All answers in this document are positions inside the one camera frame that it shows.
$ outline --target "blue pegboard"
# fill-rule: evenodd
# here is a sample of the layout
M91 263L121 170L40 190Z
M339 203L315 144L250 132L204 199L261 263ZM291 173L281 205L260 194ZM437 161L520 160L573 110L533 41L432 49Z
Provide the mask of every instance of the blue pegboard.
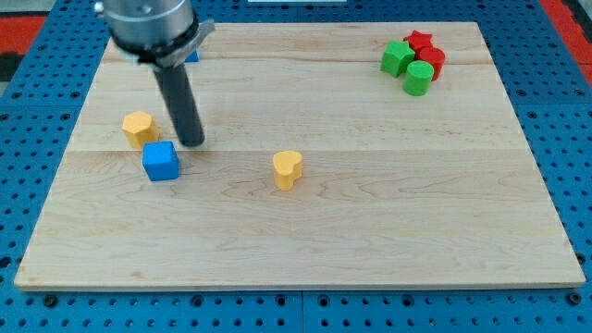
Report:
M226 22L476 21L587 276L592 92L539 3L193 1ZM592 331L592 289L23 293L12 280L108 41L93 1L58 0L0 99L0 331Z

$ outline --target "blue block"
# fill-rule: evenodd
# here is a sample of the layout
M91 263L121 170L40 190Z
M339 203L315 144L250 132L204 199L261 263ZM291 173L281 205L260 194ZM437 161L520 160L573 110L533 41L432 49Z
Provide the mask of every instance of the blue block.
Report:
M144 145L142 165L151 181L177 179L179 157L173 142L150 142Z
M200 56L197 54L197 51L193 51L186 59L185 62L200 62Z

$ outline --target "wood grain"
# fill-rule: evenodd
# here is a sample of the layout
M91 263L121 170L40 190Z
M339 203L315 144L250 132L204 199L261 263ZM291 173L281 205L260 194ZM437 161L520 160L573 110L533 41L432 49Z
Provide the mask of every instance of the wood grain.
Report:
M449 56L422 98L389 39ZM107 48L15 283L24 290L564 288L585 281L474 23L219 24L189 67L206 145L177 142L154 79ZM177 180L119 126L152 113ZM303 155L291 191L278 150Z

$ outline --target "black cylindrical rod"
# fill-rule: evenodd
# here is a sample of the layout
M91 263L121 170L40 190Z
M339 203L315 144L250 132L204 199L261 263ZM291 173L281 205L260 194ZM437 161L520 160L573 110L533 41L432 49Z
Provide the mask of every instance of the black cylindrical rod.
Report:
M182 145L194 147L204 142L204 129L187 78L185 65L154 70L168 114Z

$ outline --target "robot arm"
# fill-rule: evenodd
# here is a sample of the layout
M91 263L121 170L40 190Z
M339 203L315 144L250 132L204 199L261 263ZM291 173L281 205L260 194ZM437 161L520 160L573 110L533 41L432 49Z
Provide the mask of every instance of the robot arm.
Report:
M121 52L153 67L180 142L204 142L184 61L214 30L214 22L200 24L190 0L104 0L95 11L106 17Z

